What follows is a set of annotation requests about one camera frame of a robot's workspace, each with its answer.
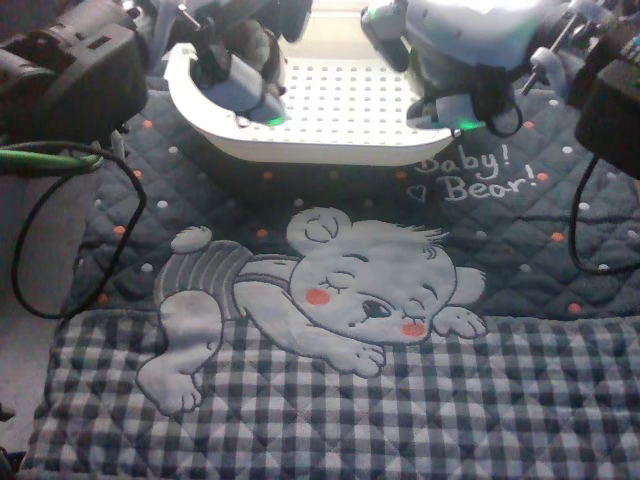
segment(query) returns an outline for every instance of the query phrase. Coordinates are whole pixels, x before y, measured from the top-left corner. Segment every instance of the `bear tail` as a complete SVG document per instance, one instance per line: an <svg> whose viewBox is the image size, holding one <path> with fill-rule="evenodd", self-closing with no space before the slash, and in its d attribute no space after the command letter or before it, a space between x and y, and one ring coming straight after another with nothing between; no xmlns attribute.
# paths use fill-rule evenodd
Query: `bear tail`
<svg viewBox="0 0 640 480"><path fill-rule="evenodd" d="M202 250L213 235L206 227L189 227L183 230L171 242L171 249L179 255L186 255Z"/></svg>

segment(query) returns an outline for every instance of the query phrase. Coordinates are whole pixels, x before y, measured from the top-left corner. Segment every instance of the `quilted blanket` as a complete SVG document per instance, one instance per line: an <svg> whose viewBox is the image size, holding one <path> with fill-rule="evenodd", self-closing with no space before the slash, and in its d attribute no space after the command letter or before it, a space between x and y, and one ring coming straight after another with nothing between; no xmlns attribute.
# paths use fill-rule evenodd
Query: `quilted blanket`
<svg viewBox="0 0 640 480"><path fill-rule="evenodd" d="M640 272L572 265L576 114L523 111L403 169L257 165L152 92L126 138L149 208L56 335L22 475L637 477ZM136 202L105 166L70 303ZM630 178L603 162L580 210L585 261L639 259Z"/></svg>

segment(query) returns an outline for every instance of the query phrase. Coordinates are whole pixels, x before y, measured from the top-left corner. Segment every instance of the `bear nose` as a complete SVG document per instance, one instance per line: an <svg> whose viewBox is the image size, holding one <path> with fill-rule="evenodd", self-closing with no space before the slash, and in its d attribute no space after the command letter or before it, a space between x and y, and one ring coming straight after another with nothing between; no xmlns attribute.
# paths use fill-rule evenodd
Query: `bear nose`
<svg viewBox="0 0 640 480"><path fill-rule="evenodd" d="M368 318L387 318L391 316L391 310L375 300L362 302L362 309Z"/></svg>

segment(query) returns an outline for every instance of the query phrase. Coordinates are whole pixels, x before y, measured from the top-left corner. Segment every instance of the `pink cheek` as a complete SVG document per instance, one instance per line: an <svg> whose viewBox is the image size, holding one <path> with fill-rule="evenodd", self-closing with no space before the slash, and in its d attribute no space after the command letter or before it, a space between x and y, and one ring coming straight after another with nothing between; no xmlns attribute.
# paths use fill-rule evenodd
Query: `pink cheek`
<svg viewBox="0 0 640 480"><path fill-rule="evenodd" d="M427 331L427 327L422 323L407 323L402 326L402 333L407 337L421 337Z"/></svg>
<svg viewBox="0 0 640 480"><path fill-rule="evenodd" d="M326 305L331 301L331 296L326 290L314 288L307 291L307 302L311 305Z"/></svg>

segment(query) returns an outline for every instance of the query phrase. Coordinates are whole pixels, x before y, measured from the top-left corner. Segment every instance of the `sleeping bear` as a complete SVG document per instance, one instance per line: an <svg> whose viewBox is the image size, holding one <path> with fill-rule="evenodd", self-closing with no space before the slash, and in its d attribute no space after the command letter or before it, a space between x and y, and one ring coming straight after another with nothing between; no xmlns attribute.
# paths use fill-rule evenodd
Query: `sleeping bear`
<svg viewBox="0 0 640 480"><path fill-rule="evenodd" d="M314 208L287 229L297 258L252 255L204 227L185 230L154 289L167 348L139 369L137 384L165 415L197 408L196 373L220 348L224 323L241 317L282 350L364 378L384 366L385 345L484 335L484 321L465 308L481 296L484 274L456 267L440 246L445 236Z"/></svg>

